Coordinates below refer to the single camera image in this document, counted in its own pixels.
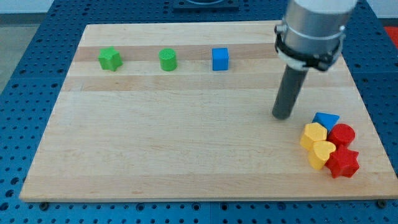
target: wood grain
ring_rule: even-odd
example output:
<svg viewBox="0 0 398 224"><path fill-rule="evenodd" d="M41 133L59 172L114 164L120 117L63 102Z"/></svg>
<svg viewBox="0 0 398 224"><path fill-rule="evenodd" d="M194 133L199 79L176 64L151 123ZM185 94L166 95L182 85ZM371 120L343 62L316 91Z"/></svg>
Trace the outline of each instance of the wood grain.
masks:
<svg viewBox="0 0 398 224"><path fill-rule="evenodd" d="M397 198L398 180L342 58L311 70L286 121L271 109L284 63L268 22L87 26L20 198L26 202ZM101 70L117 46L124 65ZM230 69L211 70L227 46ZM177 49L178 68L157 51ZM315 112L339 114L361 168L333 179L299 145Z"/></svg>

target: blue perforated table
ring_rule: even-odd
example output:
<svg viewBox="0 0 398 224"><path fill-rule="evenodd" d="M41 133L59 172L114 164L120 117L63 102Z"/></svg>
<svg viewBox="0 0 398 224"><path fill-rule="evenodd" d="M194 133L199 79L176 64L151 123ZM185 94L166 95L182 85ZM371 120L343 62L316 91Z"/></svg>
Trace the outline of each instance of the blue perforated table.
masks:
<svg viewBox="0 0 398 224"><path fill-rule="evenodd" d="M55 1L0 96L0 223L398 223L398 200L46 204L18 199L87 24L278 20L287 1L240 0L239 11L173 12L171 1ZM398 172L397 50L366 1L343 50Z"/></svg>

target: yellow heart block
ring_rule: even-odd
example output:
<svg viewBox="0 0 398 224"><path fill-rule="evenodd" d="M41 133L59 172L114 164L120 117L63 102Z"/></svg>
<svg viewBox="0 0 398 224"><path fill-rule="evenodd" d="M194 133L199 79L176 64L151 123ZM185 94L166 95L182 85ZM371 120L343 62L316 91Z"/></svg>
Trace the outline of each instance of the yellow heart block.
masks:
<svg viewBox="0 0 398 224"><path fill-rule="evenodd" d="M336 146L332 142L317 141L313 143L313 149L308 153L308 161L314 169L320 170L334 151Z"/></svg>
<svg viewBox="0 0 398 224"><path fill-rule="evenodd" d="M306 124L300 139L300 145L311 151L317 141L326 140L328 130L319 123Z"/></svg>

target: green block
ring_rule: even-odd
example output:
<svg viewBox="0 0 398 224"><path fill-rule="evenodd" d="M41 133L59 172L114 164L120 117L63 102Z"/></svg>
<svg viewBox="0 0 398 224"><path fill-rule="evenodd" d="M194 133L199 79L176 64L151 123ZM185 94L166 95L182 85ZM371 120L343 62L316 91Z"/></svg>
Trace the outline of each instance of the green block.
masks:
<svg viewBox="0 0 398 224"><path fill-rule="evenodd" d="M100 49L98 60L103 70L116 71L116 69L123 64L119 52L113 47Z"/></svg>
<svg viewBox="0 0 398 224"><path fill-rule="evenodd" d="M159 52L160 67L165 71L177 68L177 56L173 49L163 49Z"/></svg>

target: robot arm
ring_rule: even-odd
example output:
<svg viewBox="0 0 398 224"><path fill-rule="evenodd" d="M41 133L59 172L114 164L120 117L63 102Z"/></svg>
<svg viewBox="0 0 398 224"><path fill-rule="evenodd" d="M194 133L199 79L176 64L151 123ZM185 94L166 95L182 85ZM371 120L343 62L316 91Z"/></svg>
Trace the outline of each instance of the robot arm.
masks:
<svg viewBox="0 0 398 224"><path fill-rule="evenodd" d="M275 49L286 62L272 114L290 116L310 67L327 71L341 54L345 25L357 0L290 0L276 25Z"/></svg>

